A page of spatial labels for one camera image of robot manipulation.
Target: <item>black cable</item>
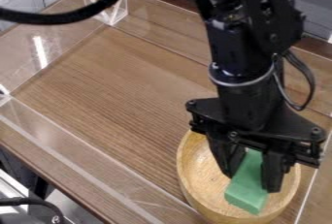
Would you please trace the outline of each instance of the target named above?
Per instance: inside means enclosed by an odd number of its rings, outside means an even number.
[[[50,208],[54,211],[54,213],[57,214],[57,217],[59,218],[59,224],[65,224],[63,213],[62,213],[61,209],[54,204],[51,204],[43,200],[34,199],[34,198],[17,197],[17,198],[0,199],[0,207],[15,207],[15,206],[21,206],[21,205],[39,205],[39,206],[45,206],[45,207]]]
[[[279,91],[283,95],[286,102],[296,111],[300,112],[307,108],[310,102],[312,101],[312,97],[314,97],[314,93],[315,93],[315,76],[314,76],[312,71],[311,71],[310,67],[307,66],[307,64],[298,58],[298,56],[295,55],[295,53],[291,50],[288,50],[286,52],[284,58],[291,63],[291,65],[303,73],[303,75],[307,78],[310,88],[311,88],[306,103],[303,105],[296,104],[286,93],[283,83],[280,81],[278,73],[276,72],[274,73],[274,77],[275,77],[275,81],[276,81],[276,84],[279,87]]]
[[[97,3],[75,11],[62,14],[54,14],[54,15],[25,13],[0,8],[0,19],[9,20],[11,22],[17,22],[22,24],[33,24],[33,25],[70,24],[73,22],[82,21],[96,16],[106,8],[113,6],[117,2],[118,0],[100,0]]]

